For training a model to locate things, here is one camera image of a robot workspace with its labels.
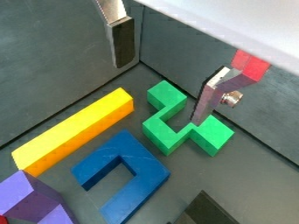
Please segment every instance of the metal bracket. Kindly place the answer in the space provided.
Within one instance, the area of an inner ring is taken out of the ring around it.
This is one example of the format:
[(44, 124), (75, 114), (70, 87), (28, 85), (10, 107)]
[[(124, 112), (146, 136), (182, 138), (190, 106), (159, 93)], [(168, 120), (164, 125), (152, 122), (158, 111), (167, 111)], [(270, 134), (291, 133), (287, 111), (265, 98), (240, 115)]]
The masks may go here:
[(222, 67), (203, 86), (198, 103), (191, 114), (191, 121), (200, 125), (219, 104), (232, 108), (238, 105), (243, 94), (238, 89), (261, 81), (270, 64), (248, 53), (238, 50), (231, 61), (232, 69)]
[(107, 23), (107, 39), (111, 45), (114, 66), (120, 68), (136, 56), (135, 20), (127, 15), (122, 0), (94, 0), (94, 3)]

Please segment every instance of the green block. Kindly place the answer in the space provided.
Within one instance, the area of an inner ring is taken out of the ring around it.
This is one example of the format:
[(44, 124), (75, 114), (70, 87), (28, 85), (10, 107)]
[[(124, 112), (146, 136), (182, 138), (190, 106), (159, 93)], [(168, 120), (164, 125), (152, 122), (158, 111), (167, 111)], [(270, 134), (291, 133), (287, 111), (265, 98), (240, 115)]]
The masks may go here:
[(166, 156), (190, 138), (214, 157), (234, 131), (211, 115), (200, 126), (188, 123), (176, 133), (166, 121), (184, 108), (187, 96), (167, 82), (162, 81), (147, 90), (147, 100), (159, 110), (143, 123), (143, 132)]

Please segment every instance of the yellow block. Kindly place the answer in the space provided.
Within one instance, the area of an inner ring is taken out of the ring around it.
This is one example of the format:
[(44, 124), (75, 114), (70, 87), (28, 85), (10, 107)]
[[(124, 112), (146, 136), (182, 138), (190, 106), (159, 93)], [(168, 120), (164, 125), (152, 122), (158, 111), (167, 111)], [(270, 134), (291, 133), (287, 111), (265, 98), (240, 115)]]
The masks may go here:
[(19, 170), (38, 177), (134, 110), (134, 98), (119, 88), (14, 151)]

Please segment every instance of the blue block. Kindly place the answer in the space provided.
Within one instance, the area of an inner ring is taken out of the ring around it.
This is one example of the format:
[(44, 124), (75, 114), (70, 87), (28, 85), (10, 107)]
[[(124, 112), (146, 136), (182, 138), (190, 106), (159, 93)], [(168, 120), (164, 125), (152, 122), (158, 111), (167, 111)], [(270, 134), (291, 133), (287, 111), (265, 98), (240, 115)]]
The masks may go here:
[(72, 167), (79, 184), (88, 190), (123, 163), (134, 179), (100, 208), (108, 224), (126, 223), (163, 185), (171, 173), (127, 130), (122, 130), (96, 151)]

